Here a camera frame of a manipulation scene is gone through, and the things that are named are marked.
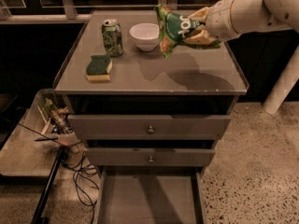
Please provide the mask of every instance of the can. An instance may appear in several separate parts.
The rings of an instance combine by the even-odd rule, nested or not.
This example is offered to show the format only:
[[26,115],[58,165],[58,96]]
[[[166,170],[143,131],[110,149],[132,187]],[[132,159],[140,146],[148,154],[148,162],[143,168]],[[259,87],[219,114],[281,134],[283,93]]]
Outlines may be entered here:
[[102,24],[102,36],[106,53],[110,56],[122,55],[121,26],[116,19],[106,19]]

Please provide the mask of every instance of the power cord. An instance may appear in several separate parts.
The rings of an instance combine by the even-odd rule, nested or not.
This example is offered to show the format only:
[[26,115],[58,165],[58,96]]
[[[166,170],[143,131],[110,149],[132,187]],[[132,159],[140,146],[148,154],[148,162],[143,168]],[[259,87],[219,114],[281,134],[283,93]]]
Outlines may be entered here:
[[[6,118],[3,118],[5,119],[6,121],[8,122],[13,122],[15,123],[14,121],[10,120],[10,119],[6,119]],[[63,164],[63,167],[66,168],[66,169],[69,169],[71,171],[73,171],[73,181],[74,181],[74,184],[75,184],[75,188],[76,188],[76,193],[77,193],[77,196],[78,196],[78,199],[80,200],[80,202],[86,206],[90,206],[92,208],[92,219],[91,219],[91,223],[93,223],[93,220],[94,220],[94,207],[96,206],[96,202],[97,201],[93,201],[92,198],[90,197],[90,195],[88,195],[88,193],[86,191],[83,190],[83,188],[78,184],[78,178],[81,177],[81,178],[84,178],[85,180],[89,181],[93,186],[92,188],[95,188],[97,190],[99,190],[99,187],[98,185],[93,181],[91,180],[91,177],[93,177],[94,175],[97,174],[96,172],[96,169],[94,167],[94,165],[92,164],[87,164],[87,165],[83,165],[84,163],[84,160],[86,158],[86,154],[85,152],[82,153],[82,156],[81,156],[81,159],[79,161],[78,164],[76,164],[75,166],[70,166],[68,163],[67,163],[67,158],[68,158],[68,153],[71,153],[71,154],[79,154],[80,152],[80,149],[79,149],[79,144],[82,143],[81,141],[79,142],[76,142],[75,144],[72,144],[70,146],[66,146],[58,141],[56,141],[55,139],[53,139],[52,137],[47,137],[46,135],[42,134],[42,133],[39,133],[23,124],[20,124],[19,122],[17,123],[18,125],[22,126],[24,129],[26,130],[29,130],[33,133],[36,133],[40,136],[42,136],[46,141],[47,140],[50,140],[56,144],[59,144],[60,146],[62,147],[65,147],[65,150],[64,150],[64,159],[61,160],[61,163]],[[77,151],[74,151],[72,150],[73,147],[76,147],[77,148]]]

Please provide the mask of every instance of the concrete floor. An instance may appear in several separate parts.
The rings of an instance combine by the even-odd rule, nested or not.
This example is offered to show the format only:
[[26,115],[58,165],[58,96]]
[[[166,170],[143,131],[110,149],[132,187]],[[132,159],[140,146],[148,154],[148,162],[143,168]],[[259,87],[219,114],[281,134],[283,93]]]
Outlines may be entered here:
[[[202,176],[206,224],[299,223],[298,114],[298,102],[284,103],[275,115],[265,113],[259,103],[236,104],[229,128]],[[0,174],[47,174],[58,148],[35,143],[34,138],[22,127],[15,130],[0,152]],[[70,157],[74,164],[80,148]],[[79,202],[72,174],[64,167],[59,170],[45,208],[50,223],[91,219],[92,209]],[[83,182],[95,200],[98,192]],[[0,223],[30,223],[42,189],[0,186]]]

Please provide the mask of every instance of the yellow sponge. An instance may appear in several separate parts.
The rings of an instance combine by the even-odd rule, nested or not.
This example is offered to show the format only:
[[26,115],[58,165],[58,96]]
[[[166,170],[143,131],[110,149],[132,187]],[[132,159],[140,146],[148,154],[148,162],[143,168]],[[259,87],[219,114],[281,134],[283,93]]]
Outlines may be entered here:
[[86,76],[89,81],[110,80],[112,60],[109,55],[94,55],[86,67]]

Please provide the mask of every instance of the drawer handle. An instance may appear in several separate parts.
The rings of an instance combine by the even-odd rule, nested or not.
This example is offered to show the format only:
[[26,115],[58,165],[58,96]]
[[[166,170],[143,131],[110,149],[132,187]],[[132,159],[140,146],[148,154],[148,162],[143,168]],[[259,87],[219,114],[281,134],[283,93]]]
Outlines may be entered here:
[[153,127],[150,125],[148,128],[148,134],[154,134],[155,130],[153,129]]
[[148,160],[148,163],[149,164],[153,164],[154,162],[155,162],[155,159],[150,156],[149,160]]

